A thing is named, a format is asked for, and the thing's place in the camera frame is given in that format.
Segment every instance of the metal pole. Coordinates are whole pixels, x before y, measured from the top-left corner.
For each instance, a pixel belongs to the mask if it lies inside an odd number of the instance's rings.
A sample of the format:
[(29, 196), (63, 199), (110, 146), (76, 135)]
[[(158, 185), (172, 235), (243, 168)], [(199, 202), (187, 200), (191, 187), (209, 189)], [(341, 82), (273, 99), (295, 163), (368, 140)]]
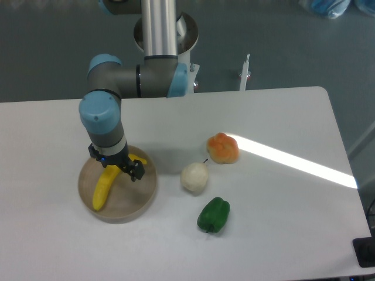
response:
[(175, 0), (142, 0), (145, 57), (177, 56)]
[(375, 137), (375, 121), (365, 130), (365, 132), (347, 150), (349, 160), (353, 160)]

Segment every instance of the white table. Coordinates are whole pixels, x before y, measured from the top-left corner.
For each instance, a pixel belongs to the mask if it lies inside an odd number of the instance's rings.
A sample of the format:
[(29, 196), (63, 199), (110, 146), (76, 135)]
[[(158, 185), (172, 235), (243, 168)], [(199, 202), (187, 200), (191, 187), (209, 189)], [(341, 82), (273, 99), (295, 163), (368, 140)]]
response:
[[(121, 225), (96, 219), (78, 195), (90, 144), (78, 104), (0, 104), (1, 280), (297, 280), (375, 272), (359, 267), (352, 246), (370, 236), (355, 188), (246, 151), (233, 165), (209, 161), (200, 196), (179, 183), (184, 166), (207, 158), (205, 141), (217, 132), (350, 181), (323, 88), (124, 100), (128, 143), (153, 158), (159, 188), (142, 216)], [(209, 235), (196, 220), (215, 196), (229, 201), (231, 212), (225, 229)]]

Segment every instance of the round wooden board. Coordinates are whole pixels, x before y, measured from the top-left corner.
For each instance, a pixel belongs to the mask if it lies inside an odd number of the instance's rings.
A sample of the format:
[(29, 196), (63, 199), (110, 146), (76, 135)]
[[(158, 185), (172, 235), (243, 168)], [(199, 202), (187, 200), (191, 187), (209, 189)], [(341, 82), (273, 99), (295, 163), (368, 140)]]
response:
[(121, 172), (113, 181), (107, 201), (99, 211), (93, 208), (93, 194), (104, 168), (93, 158), (82, 167), (78, 180), (80, 197), (91, 213), (105, 222), (122, 224), (133, 220), (146, 210), (156, 192), (157, 175), (152, 160), (134, 146), (129, 145), (129, 153), (147, 160), (145, 174), (141, 180), (132, 182), (128, 174)]

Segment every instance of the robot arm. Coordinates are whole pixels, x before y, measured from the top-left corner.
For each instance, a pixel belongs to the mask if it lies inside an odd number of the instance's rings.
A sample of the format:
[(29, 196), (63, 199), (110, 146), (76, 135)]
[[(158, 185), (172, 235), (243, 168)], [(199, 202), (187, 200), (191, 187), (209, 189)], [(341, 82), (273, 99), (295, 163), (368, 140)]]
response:
[[(111, 13), (121, 14), (129, 0), (100, 0)], [(176, 47), (175, 0), (142, 0), (144, 65), (123, 67), (109, 54), (100, 54), (90, 62), (88, 91), (79, 106), (80, 117), (92, 144), (90, 156), (103, 167), (116, 165), (132, 181), (145, 173), (140, 161), (131, 161), (121, 123), (123, 98), (181, 97), (188, 88), (186, 64), (178, 63)]]

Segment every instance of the green bell pepper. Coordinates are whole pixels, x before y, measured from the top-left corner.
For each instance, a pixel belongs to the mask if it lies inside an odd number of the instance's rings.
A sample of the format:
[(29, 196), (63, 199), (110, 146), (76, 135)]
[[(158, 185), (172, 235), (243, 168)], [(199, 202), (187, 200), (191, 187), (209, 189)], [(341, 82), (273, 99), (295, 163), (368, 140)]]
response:
[(206, 232), (218, 233), (227, 222), (229, 211), (229, 203), (220, 197), (215, 197), (200, 213), (197, 225)]

